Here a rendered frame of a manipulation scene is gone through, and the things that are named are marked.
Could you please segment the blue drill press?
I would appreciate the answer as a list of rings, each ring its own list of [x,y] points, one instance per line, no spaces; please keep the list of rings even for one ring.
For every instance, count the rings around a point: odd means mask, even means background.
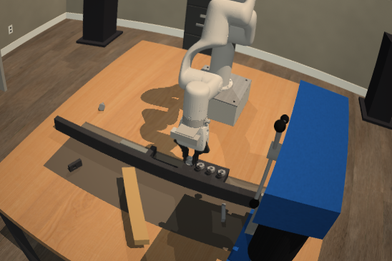
[[[300,80],[290,121],[283,114],[274,123],[269,160],[249,202],[255,209],[227,261],[293,261],[309,237],[325,237],[342,207],[348,118],[348,97]]]

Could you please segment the tan wooden bar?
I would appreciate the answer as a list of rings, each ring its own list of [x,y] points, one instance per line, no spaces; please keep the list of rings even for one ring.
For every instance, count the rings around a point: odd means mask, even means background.
[[[135,245],[149,245],[150,239],[147,233],[147,227],[144,220],[142,203],[139,195],[137,177],[134,167],[122,168],[124,188],[129,210],[129,218],[132,226]]]

